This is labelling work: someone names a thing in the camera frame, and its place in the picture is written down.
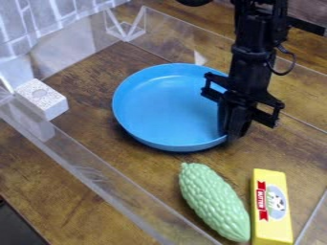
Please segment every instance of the black wire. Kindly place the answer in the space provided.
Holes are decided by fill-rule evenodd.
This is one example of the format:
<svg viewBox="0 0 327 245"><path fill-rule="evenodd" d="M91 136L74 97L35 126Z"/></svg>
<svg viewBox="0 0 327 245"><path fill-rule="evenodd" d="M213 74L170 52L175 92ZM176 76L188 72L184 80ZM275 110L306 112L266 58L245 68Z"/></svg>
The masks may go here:
<svg viewBox="0 0 327 245"><path fill-rule="evenodd" d="M279 75L279 76L285 76L286 74L289 74L295 66L295 63L297 63L297 55L294 53L291 53L285 47L283 45L281 44L278 46L278 49L281 50L282 53L287 54L287 55L291 55L293 57L293 62L291 62L291 66L290 68L285 71L285 72L279 72L274 69L271 63L270 63L270 60L267 60L267 64L269 64L269 68L270 70L273 71L274 74Z"/></svg>

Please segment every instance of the white block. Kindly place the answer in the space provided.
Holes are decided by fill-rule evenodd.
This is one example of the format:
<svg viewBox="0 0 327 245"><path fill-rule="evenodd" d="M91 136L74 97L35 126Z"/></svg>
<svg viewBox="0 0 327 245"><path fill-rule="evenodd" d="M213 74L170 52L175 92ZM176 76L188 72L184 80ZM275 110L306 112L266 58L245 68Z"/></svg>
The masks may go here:
<svg viewBox="0 0 327 245"><path fill-rule="evenodd" d="M67 98L38 79L20 85L15 89L15 96L48 121L70 108Z"/></svg>

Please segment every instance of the wooden surface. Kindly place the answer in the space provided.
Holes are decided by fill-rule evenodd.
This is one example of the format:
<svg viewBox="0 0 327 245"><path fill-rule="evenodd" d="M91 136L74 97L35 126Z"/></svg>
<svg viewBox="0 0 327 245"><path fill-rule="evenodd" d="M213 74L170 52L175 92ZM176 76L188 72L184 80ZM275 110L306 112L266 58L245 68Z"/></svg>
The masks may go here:
<svg viewBox="0 0 327 245"><path fill-rule="evenodd" d="M233 37L231 11L221 6L191 9L174 1L143 3ZM226 16L223 20L217 17L218 13ZM307 40L302 42L303 48L297 45L302 38ZM289 46L298 52L301 63L326 72L323 37L294 30ZM281 127L273 130L255 123L249 136L234 145L188 154L167 153L131 138L115 121L110 107L122 80L140 69L162 63L166 61L156 56L119 42L48 78L46 82L71 103L71 110L54 123L223 244L234 243L207 228L180 196L180 163L209 165L234 187L249 211L253 169L283 171L297 237L327 187L327 137L322 131L326 113L310 122L313 126L306 124L313 115L319 115L311 114L321 109L315 109L315 99L326 104L327 97L321 90L326 90L327 81L314 86L311 93L307 93L310 84L297 84L297 96L303 96L310 107L297 110L294 105L291 112L301 113L302 121L283 115ZM274 86L274 89L275 93L282 93L282 87ZM4 122L0 122L0 128L0 194L51 244L156 244Z"/></svg>

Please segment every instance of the green bitter melon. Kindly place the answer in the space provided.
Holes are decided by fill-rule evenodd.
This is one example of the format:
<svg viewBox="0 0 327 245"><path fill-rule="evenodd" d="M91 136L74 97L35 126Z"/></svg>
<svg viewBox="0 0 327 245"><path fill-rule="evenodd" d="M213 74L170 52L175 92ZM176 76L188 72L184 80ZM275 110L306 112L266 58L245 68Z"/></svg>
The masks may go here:
<svg viewBox="0 0 327 245"><path fill-rule="evenodd" d="M251 238L251 220L230 184L203 164L182 164L180 191L206 224L227 239L246 242Z"/></svg>

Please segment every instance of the yellow box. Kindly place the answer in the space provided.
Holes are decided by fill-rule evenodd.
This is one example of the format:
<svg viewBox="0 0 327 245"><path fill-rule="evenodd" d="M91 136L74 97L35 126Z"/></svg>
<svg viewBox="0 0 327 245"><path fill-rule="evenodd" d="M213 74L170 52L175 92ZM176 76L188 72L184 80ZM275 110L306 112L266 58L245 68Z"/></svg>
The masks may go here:
<svg viewBox="0 0 327 245"><path fill-rule="evenodd" d="M253 172L253 245L293 244L290 204L283 172Z"/></svg>

